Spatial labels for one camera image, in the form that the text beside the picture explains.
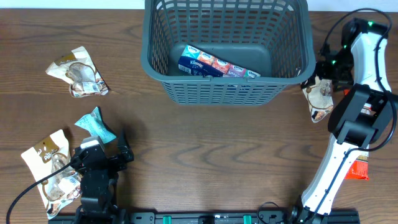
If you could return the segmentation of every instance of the wooden table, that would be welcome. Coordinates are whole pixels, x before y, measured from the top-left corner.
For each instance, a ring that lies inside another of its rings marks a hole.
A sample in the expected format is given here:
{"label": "wooden table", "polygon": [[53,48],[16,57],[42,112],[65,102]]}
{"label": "wooden table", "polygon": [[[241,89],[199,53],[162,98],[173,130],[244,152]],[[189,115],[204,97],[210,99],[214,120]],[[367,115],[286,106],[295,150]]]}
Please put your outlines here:
{"label": "wooden table", "polygon": [[[264,201],[289,207],[309,185],[326,151],[328,119],[311,122],[299,87],[260,107],[177,105],[141,68],[143,15],[138,10],[0,10],[0,220],[34,182],[20,154],[58,129],[65,130],[74,149],[89,136],[74,123],[95,106],[115,132],[126,129],[136,155],[120,173],[121,207],[255,210]],[[342,15],[310,13],[316,51]],[[382,21],[373,13],[361,16]],[[398,14],[391,16],[398,24]],[[395,25],[386,52],[394,91],[397,31]],[[331,39],[338,44],[339,32]],[[53,60],[81,45],[112,89],[108,95],[72,98],[65,82],[46,75]],[[335,93],[336,103],[340,98]],[[397,146],[395,135],[372,153],[371,180],[344,181],[334,208],[356,208],[362,223],[398,222]],[[79,204],[76,200],[62,213]],[[11,220],[46,223],[37,189],[22,198]]]}

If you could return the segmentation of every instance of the wooden tabletop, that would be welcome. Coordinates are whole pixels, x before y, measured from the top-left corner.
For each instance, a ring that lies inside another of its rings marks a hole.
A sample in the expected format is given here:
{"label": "wooden tabletop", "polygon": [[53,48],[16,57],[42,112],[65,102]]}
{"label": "wooden tabletop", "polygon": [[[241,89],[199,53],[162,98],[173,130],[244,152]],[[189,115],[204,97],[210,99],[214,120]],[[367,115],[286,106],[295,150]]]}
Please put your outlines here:
{"label": "wooden tabletop", "polygon": [[[343,13],[311,12],[314,48]],[[360,16],[383,21],[373,13]],[[391,14],[398,24],[398,14]],[[34,182],[21,158],[64,129],[70,149],[88,132],[74,123],[95,106],[136,155],[120,173],[119,205],[159,212],[255,210],[265,201],[294,204],[313,179],[328,145],[328,118],[311,122],[299,87],[259,107],[181,106],[141,68],[140,10],[0,10],[0,220]],[[386,50],[387,77],[398,91],[398,27]],[[333,34],[334,44],[340,32]],[[84,46],[111,91],[72,98],[45,73],[61,55]],[[335,93],[335,103],[342,93]],[[334,208],[356,208],[361,223],[398,222],[398,136],[369,159],[370,181],[346,180]],[[80,200],[61,213],[74,212]],[[14,208],[12,223],[46,223],[37,189]]]}

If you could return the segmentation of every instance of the table surface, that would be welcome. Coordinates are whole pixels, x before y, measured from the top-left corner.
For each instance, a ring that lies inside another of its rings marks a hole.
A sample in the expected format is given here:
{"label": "table surface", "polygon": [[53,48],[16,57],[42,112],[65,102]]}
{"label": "table surface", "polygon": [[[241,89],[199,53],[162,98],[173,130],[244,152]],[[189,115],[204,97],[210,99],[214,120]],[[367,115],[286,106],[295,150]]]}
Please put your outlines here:
{"label": "table surface", "polygon": [[[342,15],[310,12],[315,50]],[[361,16],[382,21],[370,12]],[[391,16],[398,24],[398,14]],[[74,149],[89,136],[74,123],[95,106],[113,131],[126,130],[136,156],[120,173],[121,207],[255,210],[265,201],[289,207],[307,188],[328,145],[328,119],[311,122],[299,87],[259,107],[178,105],[141,68],[143,17],[140,10],[0,10],[0,220],[34,182],[21,153],[59,129]],[[393,91],[398,91],[397,31],[395,25],[386,50]],[[338,44],[340,32],[331,39]],[[65,82],[45,73],[52,61],[81,45],[111,89],[106,96],[72,98]],[[335,103],[341,94],[334,94]],[[398,222],[397,146],[395,135],[372,153],[370,181],[344,181],[333,207],[356,208],[362,223]],[[11,218],[12,223],[46,219],[37,189],[20,200]]]}

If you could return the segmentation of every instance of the plastic bin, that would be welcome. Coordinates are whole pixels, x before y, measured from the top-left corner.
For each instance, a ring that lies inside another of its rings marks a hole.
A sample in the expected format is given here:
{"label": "plastic bin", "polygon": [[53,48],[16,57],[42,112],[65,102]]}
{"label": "plastic bin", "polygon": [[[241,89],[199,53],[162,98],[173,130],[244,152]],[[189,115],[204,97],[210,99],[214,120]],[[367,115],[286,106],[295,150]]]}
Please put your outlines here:
{"label": "plastic bin", "polygon": [[[257,78],[191,76],[178,69],[190,44]],[[181,104],[263,105],[315,68],[305,0],[146,0],[141,63]]]}

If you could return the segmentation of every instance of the crumpled wrapper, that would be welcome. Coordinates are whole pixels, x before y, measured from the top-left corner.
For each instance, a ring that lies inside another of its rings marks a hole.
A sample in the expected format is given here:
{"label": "crumpled wrapper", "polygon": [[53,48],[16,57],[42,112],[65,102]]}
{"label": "crumpled wrapper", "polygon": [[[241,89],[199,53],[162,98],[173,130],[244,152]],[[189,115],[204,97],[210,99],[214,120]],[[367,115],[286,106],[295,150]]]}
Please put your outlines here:
{"label": "crumpled wrapper", "polygon": [[[69,142],[62,130],[43,139],[21,156],[29,166],[35,181],[61,169],[71,159]],[[68,167],[37,186],[49,219],[80,196],[80,181],[81,175],[72,167]]]}
{"label": "crumpled wrapper", "polygon": [[70,54],[54,61],[45,72],[69,83],[69,92],[73,97],[108,93],[108,86],[84,47],[72,50]]}
{"label": "crumpled wrapper", "polygon": [[308,101],[312,122],[321,121],[333,109],[333,100],[331,98],[332,84],[331,80],[315,77],[315,84],[303,89],[305,98]]}

